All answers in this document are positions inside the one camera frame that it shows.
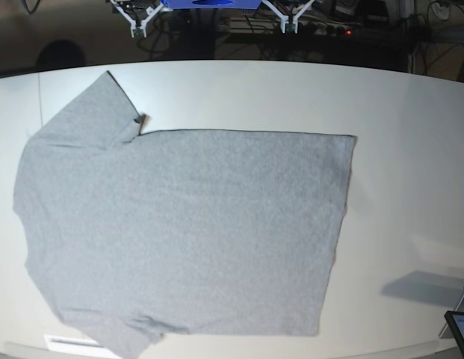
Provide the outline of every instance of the gray t-shirt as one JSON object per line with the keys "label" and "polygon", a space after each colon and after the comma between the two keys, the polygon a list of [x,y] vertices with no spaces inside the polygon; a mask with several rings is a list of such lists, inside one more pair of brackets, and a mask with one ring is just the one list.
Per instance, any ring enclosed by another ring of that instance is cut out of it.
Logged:
{"label": "gray t-shirt", "polygon": [[57,317],[131,359],[165,333],[315,335],[354,138],[137,118],[106,73],[22,154],[26,265]]}

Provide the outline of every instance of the white table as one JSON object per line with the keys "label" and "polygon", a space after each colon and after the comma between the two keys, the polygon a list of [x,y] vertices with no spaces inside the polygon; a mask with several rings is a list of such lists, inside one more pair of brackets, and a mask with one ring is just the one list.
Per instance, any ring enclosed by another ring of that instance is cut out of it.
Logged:
{"label": "white table", "polygon": [[13,214],[28,137],[104,71],[145,130],[355,135],[347,214],[317,337],[178,335],[142,358],[414,358],[437,340],[464,280],[464,84],[403,73],[254,61],[122,64],[0,80],[0,352],[81,337],[49,311]]}

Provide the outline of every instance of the t-shirt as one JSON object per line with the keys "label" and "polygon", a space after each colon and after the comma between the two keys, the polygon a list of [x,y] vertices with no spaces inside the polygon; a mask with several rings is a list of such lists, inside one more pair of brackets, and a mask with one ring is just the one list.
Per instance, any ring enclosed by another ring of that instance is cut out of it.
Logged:
{"label": "t-shirt", "polygon": [[106,73],[22,154],[26,266],[57,317],[130,359],[165,333],[315,335],[354,138],[138,119]]}

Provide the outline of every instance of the white bracket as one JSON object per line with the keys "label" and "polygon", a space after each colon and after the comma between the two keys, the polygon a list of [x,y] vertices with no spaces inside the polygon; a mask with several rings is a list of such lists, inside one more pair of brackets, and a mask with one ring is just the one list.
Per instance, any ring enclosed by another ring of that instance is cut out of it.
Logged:
{"label": "white bracket", "polygon": [[170,12],[173,9],[165,6],[164,4],[160,3],[155,9],[153,7],[148,7],[146,9],[147,17],[140,21],[140,26],[137,28],[137,23],[134,19],[132,19],[117,3],[117,0],[110,0],[112,6],[116,8],[117,11],[130,23],[130,32],[131,36],[135,37],[136,34],[141,34],[144,37],[147,37],[147,25],[149,24],[150,20],[152,20],[155,15],[160,12]]}
{"label": "white bracket", "polygon": [[[304,4],[304,6],[300,9],[300,11],[298,11],[298,13],[293,16],[293,28],[292,28],[292,30],[294,31],[295,34],[298,33],[298,19],[300,18],[300,16],[303,15],[303,13],[305,11],[307,11],[309,9],[310,6],[312,6],[312,4],[314,2],[315,2],[315,0],[309,0],[306,4]],[[275,15],[277,15],[279,17],[279,27],[282,29],[282,33],[287,32],[287,30],[288,30],[288,28],[290,26],[288,16],[283,14],[280,10],[278,10],[275,7],[275,5],[273,5],[268,0],[262,0],[262,3],[267,5],[270,8],[270,10],[272,10],[275,13]]]}

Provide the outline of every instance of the tablet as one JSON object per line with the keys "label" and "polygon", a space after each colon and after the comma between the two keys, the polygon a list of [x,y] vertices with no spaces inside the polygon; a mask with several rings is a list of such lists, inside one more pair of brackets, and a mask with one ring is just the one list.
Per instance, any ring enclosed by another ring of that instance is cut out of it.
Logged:
{"label": "tablet", "polygon": [[448,311],[444,317],[464,358],[464,312]]}

